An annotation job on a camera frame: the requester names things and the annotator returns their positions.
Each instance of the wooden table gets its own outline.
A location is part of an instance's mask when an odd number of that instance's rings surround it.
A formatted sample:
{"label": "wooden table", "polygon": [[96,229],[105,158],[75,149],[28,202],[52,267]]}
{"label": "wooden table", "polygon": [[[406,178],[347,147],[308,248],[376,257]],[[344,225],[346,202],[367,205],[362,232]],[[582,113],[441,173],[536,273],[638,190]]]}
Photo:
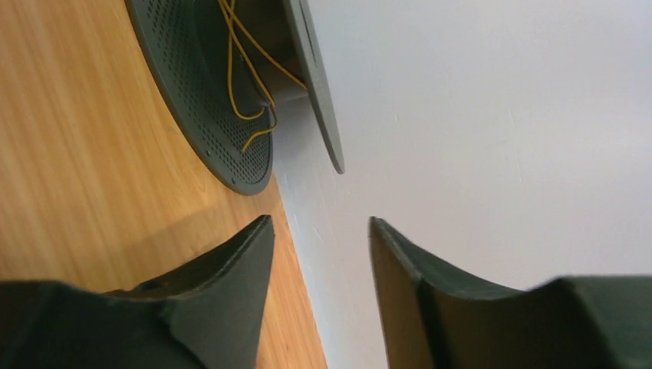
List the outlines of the wooden table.
{"label": "wooden table", "polygon": [[243,197],[195,156],[122,0],[0,0],[0,278],[132,288],[272,214],[258,367],[324,355],[276,180]]}

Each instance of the perforated grille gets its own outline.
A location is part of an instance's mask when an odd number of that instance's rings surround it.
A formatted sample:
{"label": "perforated grille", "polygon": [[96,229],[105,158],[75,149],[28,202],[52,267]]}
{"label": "perforated grille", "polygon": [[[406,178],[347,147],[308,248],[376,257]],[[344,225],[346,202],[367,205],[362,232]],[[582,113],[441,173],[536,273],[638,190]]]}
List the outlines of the perforated grille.
{"label": "perforated grille", "polygon": [[[195,39],[192,0],[127,0],[141,48],[159,90],[180,129],[208,168],[227,186],[243,194],[261,191],[271,172],[271,137],[256,138],[269,127],[269,114],[255,121],[234,116],[222,79],[210,73]],[[215,36],[215,47],[225,36]]]}

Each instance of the white wall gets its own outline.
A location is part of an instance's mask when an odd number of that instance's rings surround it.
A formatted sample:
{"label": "white wall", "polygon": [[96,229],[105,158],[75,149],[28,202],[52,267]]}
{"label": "white wall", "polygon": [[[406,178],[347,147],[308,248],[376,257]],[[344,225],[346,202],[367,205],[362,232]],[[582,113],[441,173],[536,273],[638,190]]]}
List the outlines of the white wall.
{"label": "white wall", "polygon": [[330,367],[386,365],[370,215],[516,288],[652,272],[652,2],[309,3],[347,173],[306,101],[275,170]]}

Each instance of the yellow wire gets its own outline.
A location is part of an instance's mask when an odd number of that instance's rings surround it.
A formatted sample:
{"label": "yellow wire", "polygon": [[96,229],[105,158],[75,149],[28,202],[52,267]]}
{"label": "yellow wire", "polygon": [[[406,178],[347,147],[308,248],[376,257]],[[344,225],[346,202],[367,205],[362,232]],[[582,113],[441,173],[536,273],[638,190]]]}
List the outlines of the yellow wire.
{"label": "yellow wire", "polygon": [[[238,45],[238,50],[240,50],[240,53],[243,52],[242,45],[240,44],[237,35],[233,31],[233,22],[232,18],[226,18],[226,11],[225,11],[225,5],[222,3],[221,0],[218,0],[220,3],[220,9],[222,10],[222,14],[224,15],[227,26],[229,29],[229,38],[228,38],[228,56],[227,56],[227,89],[228,89],[228,99],[231,101],[231,107],[233,108],[233,112],[235,113],[238,118],[245,120],[245,121],[252,121],[256,118],[260,118],[261,115],[264,113],[264,108],[262,108],[256,115],[250,115],[246,116],[240,113],[238,110],[238,105],[235,103],[235,97],[233,95],[233,41],[235,40],[236,45]],[[235,0],[231,0],[231,7],[235,7]],[[243,55],[245,61],[247,62],[247,65],[249,66],[249,69],[251,69],[251,73],[256,75],[255,68],[251,61],[249,60],[249,57],[245,54]]]}
{"label": "yellow wire", "polygon": [[[235,8],[235,0],[231,0],[231,8]],[[230,25],[233,25],[233,19],[229,18],[228,23]],[[228,38],[228,56],[227,56],[227,82],[226,86],[228,89],[228,98],[231,100],[231,107],[233,108],[233,112],[235,113],[238,118],[243,119],[245,121],[252,121],[256,118],[260,118],[261,115],[264,113],[264,108],[262,108],[257,114],[255,115],[243,115],[240,113],[238,110],[238,105],[235,103],[235,98],[233,97],[233,38],[229,37]]]}
{"label": "yellow wire", "polygon": [[[232,6],[235,6],[235,0],[232,1],[231,4],[232,4]],[[274,58],[272,58],[271,55],[269,55],[269,54],[265,51],[265,49],[264,49],[262,46],[260,46],[260,44],[258,44],[258,43],[256,42],[254,36],[252,36],[251,33],[249,33],[249,31],[247,31],[246,27],[242,24],[242,22],[240,22],[240,19],[238,19],[237,15],[235,15],[235,8],[229,8],[229,7],[227,7],[227,10],[228,10],[229,16],[231,17],[230,19],[232,19],[233,21],[235,21],[235,24],[238,25],[238,27],[240,28],[240,30],[242,31],[242,33],[244,34],[244,36],[246,36],[246,37],[249,39],[249,42],[251,42],[251,43],[253,44],[253,46],[256,47],[256,49],[257,49],[261,54],[263,54],[263,56],[264,56],[267,60],[269,60],[270,63],[272,63],[276,68],[278,68],[279,71],[282,71],[282,72],[283,72],[285,75],[287,75],[287,76],[288,76],[292,81],[295,81],[295,82],[296,82],[298,85],[300,85],[302,88],[304,88],[304,89],[308,89],[308,88],[306,87],[305,83],[304,83],[301,79],[299,79],[299,78],[297,78],[295,75],[293,75],[289,70],[287,70],[283,65],[281,65],[281,63],[279,63],[278,61],[274,60]]]}
{"label": "yellow wire", "polygon": [[233,95],[233,42],[235,42],[235,45],[238,47],[239,52],[242,55],[242,58],[244,59],[244,62],[247,64],[249,67],[249,70],[251,71],[251,74],[254,76],[254,80],[258,83],[260,86],[261,90],[265,94],[265,97],[269,101],[270,105],[270,110],[271,114],[274,119],[274,123],[270,128],[266,128],[260,131],[255,132],[253,135],[249,136],[247,141],[244,143],[242,146],[241,151],[245,152],[249,145],[253,142],[253,140],[256,139],[256,137],[266,135],[270,132],[272,132],[275,128],[276,125],[278,124],[278,118],[276,115],[276,103],[274,102],[274,99],[271,97],[271,94],[269,90],[267,90],[267,87],[265,87],[263,81],[261,80],[260,76],[258,75],[258,72],[256,71],[256,68],[254,67],[253,63],[251,63],[251,59],[249,59],[249,56],[247,55],[247,52],[245,49],[242,47],[242,43],[240,43],[240,40],[238,40],[238,36],[235,33],[235,30],[233,28],[233,21],[235,21],[236,25],[242,30],[242,33],[249,39],[249,41],[256,47],[257,50],[261,54],[263,54],[264,57],[266,57],[267,60],[269,60],[270,63],[272,63],[274,66],[276,66],[280,71],[282,71],[284,74],[286,74],[292,81],[295,81],[298,83],[301,87],[306,88],[305,84],[295,77],[292,73],[290,73],[287,69],[285,69],[280,63],[275,61],[251,36],[251,34],[247,31],[247,29],[243,26],[243,24],[240,22],[238,17],[235,15],[235,2],[236,0],[231,0],[231,6],[226,2],[226,0],[218,0],[220,9],[222,11],[223,16],[225,17],[225,21],[227,23],[228,31],[229,31],[229,39],[228,39],[228,67],[227,67],[227,85],[228,85],[228,95],[229,95],[229,100],[231,100],[231,106],[233,108],[234,113],[240,118],[244,119],[246,121],[250,121],[256,118],[259,118],[263,112],[264,108],[258,112],[256,115],[253,116],[245,116],[240,113],[238,110],[238,106],[235,103],[235,98]]}

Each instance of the dark gray plastic part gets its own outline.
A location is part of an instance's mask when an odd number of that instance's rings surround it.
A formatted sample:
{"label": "dark gray plastic part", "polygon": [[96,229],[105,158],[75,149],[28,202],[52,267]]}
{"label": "dark gray plastic part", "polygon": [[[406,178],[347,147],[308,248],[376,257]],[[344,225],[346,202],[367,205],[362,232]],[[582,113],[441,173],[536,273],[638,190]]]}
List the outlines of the dark gray plastic part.
{"label": "dark gray plastic part", "polygon": [[344,174],[344,152],[340,142],[338,121],[335,117],[331,91],[328,88],[324,61],[317,43],[310,8],[306,0],[283,0],[290,19],[290,30],[297,45],[299,62],[305,73],[305,81],[317,123],[324,138],[328,156],[335,170]]}
{"label": "dark gray plastic part", "polygon": [[448,264],[381,219],[370,240],[392,368],[652,368],[650,276],[565,277],[521,292]]}
{"label": "dark gray plastic part", "polygon": [[1,369],[253,369],[271,217],[131,291],[0,282]]}

